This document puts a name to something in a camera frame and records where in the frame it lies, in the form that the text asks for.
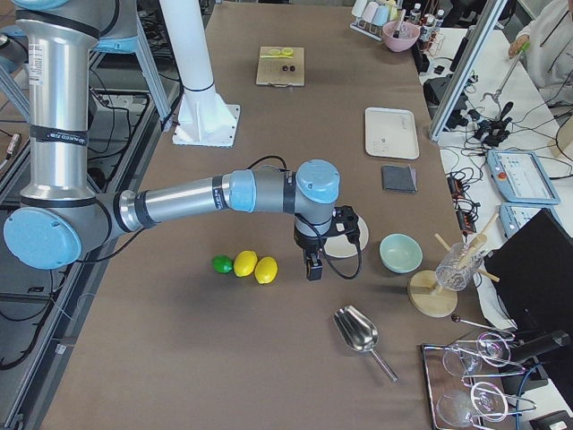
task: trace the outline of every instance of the black monitor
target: black monitor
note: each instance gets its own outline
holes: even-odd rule
[[[573,336],[573,239],[549,211],[539,211],[486,258],[485,268],[500,277],[494,285],[519,338],[557,330]],[[573,408],[573,347],[538,358]]]

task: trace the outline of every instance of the brown table surface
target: brown table surface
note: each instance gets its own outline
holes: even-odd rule
[[[379,244],[406,233],[433,269],[440,232],[459,240],[438,148],[412,57],[348,28],[345,7],[223,3],[207,36],[218,92],[242,107],[232,149],[175,146],[165,134],[142,189],[245,168],[278,154],[297,169],[327,159],[340,171],[338,204],[365,219],[370,240],[352,281],[326,267],[304,277],[293,219],[226,211],[168,222],[138,237],[110,263],[42,428],[366,429],[429,428],[419,345],[468,331],[420,314],[410,275],[383,267]],[[306,86],[254,84],[260,46],[304,47]],[[381,188],[381,165],[364,151],[368,107],[415,114],[418,192]],[[210,259],[252,249],[278,261],[276,281],[215,273]],[[356,259],[338,261],[352,272]],[[391,383],[370,356],[350,350],[333,313],[352,304],[373,320],[378,350],[398,374]],[[474,288],[457,311],[480,318]]]

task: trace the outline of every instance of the lemon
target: lemon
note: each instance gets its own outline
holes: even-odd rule
[[[277,260],[272,257],[265,257],[261,259],[254,270],[254,277],[260,284],[269,284],[278,272]]]
[[[257,265],[257,254],[254,251],[242,251],[236,256],[233,263],[235,275],[239,277],[249,276]]]

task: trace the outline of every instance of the pink bowl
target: pink bowl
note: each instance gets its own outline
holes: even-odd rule
[[[390,51],[402,52],[411,48],[414,43],[420,37],[420,27],[413,24],[412,22],[404,22],[402,24],[402,29],[410,33],[411,38],[409,39],[396,39],[393,38],[394,30],[396,29],[396,21],[386,22],[382,27],[382,40],[388,47]]]

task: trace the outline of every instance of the blue joint cap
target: blue joint cap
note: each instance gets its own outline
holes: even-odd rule
[[[251,170],[236,170],[229,181],[229,207],[235,211],[252,212],[257,201],[257,185]]]
[[[12,0],[12,3],[22,9],[30,9],[31,11],[47,11],[49,9],[56,9],[69,1],[70,0]]]
[[[93,49],[107,54],[133,54],[137,50],[137,37],[101,39]]]
[[[81,241],[64,219],[41,208],[20,208],[4,223],[4,240],[21,262],[56,269],[78,259]]]
[[[333,203],[338,198],[340,174],[328,161],[311,159],[296,172],[296,185],[313,202]]]

